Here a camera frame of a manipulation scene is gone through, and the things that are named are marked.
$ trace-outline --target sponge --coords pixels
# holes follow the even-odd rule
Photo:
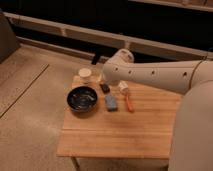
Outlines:
[[[105,103],[106,103],[107,110],[109,112],[118,110],[118,105],[117,105],[117,102],[116,102],[116,99],[114,96],[112,96],[110,94],[106,95]]]

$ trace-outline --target black bowl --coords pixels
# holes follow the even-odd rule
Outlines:
[[[89,112],[98,100],[94,89],[81,86],[73,89],[67,96],[67,103],[74,112]]]

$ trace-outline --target small wooden table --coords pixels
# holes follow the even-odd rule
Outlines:
[[[124,96],[117,87],[111,87],[111,94],[116,97],[119,110],[108,112],[105,95],[96,83],[97,78],[93,77],[92,80],[88,86],[98,94],[97,106],[82,117],[76,117],[69,108],[66,110],[57,154],[168,159],[175,113],[181,96],[129,82],[135,112],[128,112]],[[72,88],[80,85],[80,78],[74,77]]]

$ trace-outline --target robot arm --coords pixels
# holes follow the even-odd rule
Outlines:
[[[185,94],[200,61],[133,64],[134,58],[126,49],[119,50],[104,67],[102,79],[115,85],[119,81],[133,81]]]
[[[131,52],[119,50],[104,64],[103,81],[133,81],[186,94],[176,115],[169,171],[212,171],[213,62],[132,62]]]

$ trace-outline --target cup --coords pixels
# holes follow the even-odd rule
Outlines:
[[[78,75],[84,84],[88,84],[91,81],[92,71],[88,68],[82,68],[79,70]]]

